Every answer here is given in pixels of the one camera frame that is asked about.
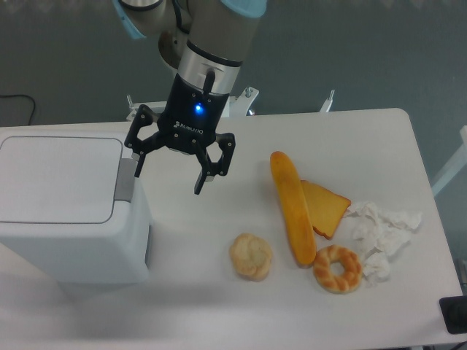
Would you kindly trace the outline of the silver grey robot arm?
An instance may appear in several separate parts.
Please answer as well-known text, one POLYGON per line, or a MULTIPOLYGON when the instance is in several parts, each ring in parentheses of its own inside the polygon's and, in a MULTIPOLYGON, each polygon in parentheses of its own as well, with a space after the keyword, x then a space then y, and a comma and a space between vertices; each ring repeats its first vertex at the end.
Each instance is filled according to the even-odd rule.
POLYGON ((156 113, 139 106, 125 146, 137 159, 139 176, 146 156, 162 147, 195 155, 201 172, 194 187, 228 173, 236 146, 232 133, 217 125, 247 57, 266 1, 115 1, 133 38, 171 34, 176 74, 166 106, 156 113))

